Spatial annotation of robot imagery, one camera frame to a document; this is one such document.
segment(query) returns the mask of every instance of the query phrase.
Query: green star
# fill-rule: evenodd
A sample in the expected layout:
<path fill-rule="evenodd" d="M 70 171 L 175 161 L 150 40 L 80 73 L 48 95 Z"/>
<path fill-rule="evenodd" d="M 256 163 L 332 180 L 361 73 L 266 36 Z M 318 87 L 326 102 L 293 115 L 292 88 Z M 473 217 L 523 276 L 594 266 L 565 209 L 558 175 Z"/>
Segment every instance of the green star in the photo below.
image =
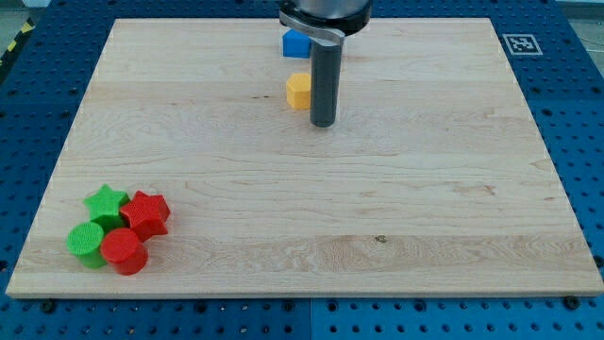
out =
<path fill-rule="evenodd" d="M 91 221 L 103 227 L 107 234 L 126 224 L 120 215 L 120 208 L 129 201 L 126 192 L 113 191 L 107 184 L 103 184 L 95 195 L 84 199 L 84 204 L 91 212 Z"/>

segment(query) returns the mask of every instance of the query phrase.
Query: wood grain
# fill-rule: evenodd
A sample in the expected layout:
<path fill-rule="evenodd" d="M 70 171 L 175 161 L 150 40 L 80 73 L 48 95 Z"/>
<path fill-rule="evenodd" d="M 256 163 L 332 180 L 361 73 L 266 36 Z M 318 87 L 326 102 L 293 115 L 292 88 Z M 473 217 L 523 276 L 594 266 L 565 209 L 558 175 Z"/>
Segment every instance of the wood grain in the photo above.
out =
<path fill-rule="evenodd" d="M 604 291 L 486 19 L 372 20 L 338 121 L 284 84 L 274 20 L 117 20 L 8 286 L 14 298 L 528 297 Z M 64 246 L 102 183 L 165 195 L 142 272 Z"/>

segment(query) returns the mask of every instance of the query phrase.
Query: blue pegboard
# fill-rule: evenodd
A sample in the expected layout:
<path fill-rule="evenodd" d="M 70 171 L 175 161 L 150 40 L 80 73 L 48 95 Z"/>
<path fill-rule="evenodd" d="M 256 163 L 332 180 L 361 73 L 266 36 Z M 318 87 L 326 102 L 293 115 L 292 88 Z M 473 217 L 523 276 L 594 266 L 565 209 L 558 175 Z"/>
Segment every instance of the blue pegboard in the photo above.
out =
<path fill-rule="evenodd" d="M 374 17 L 488 17 L 541 55 L 504 48 L 592 252 L 604 256 L 604 79 L 552 0 L 376 0 Z M 276 1 L 54 0 L 0 87 L 0 287 L 115 18 L 277 17 Z M 604 338 L 604 297 L 15 301 L 0 339 Z"/>

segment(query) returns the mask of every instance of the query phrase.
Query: metal cylinder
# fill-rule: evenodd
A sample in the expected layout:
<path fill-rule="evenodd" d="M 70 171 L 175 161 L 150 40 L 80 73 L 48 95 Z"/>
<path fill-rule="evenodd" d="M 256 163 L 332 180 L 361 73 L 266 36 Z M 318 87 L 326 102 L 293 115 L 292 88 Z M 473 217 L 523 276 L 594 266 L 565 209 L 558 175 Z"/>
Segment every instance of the metal cylinder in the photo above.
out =
<path fill-rule="evenodd" d="M 292 0 L 300 10 L 325 19 L 341 19 L 362 10 L 370 0 Z"/>
<path fill-rule="evenodd" d="M 336 120 L 342 47 L 312 41 L 310 54 L 310 121 L 319 128 L 327 128 Z"/>

